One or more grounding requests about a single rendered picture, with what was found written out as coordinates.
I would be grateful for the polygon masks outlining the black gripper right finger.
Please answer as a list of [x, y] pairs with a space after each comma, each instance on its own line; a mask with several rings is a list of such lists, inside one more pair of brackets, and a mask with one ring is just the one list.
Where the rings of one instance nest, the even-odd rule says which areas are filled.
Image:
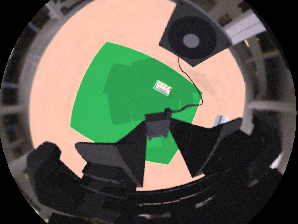
[[231, 132], [241, 129], [243, 117], [237, 117], [226, 123], [218, 124], [216, 127], [208, 128], [201, 125], [190, 124], [188, 121], [170, 119], [170, 133], [176, 141], [182, 157], [184, 157], [186, 168], [189, 169], [190, 177], [201, 176], [205, 164], [209, 163], [210, 157], [218, 148], [218, 143]]

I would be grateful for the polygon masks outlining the green circuit board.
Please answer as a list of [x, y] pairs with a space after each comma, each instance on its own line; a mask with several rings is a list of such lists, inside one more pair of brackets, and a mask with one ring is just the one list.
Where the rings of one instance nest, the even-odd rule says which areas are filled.
[[[116, 143], [148, 113], [200, 104], [197, 89], [162, 61], [106, 41], [81, 79], [69, 127], [94, 143]], [[169, 129], [168, 139], [146, 140], [145, 160], [168, 165], [177, 151]]]

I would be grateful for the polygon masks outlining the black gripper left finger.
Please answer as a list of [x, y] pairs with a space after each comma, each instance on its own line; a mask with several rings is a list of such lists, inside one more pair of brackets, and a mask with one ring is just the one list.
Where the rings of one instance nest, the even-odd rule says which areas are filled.
[[74, 148], [78, 155], [84, 159], [85, 163], [101, 165], [114, 165], [121, 167], [129, 177], [132, 177], [137, 188], [144, 188], [144, 171], [146, 156], [146, 132], [145, 121], [141, 121], [136, 128], [128, 133], [116, 143], [74, 143]]

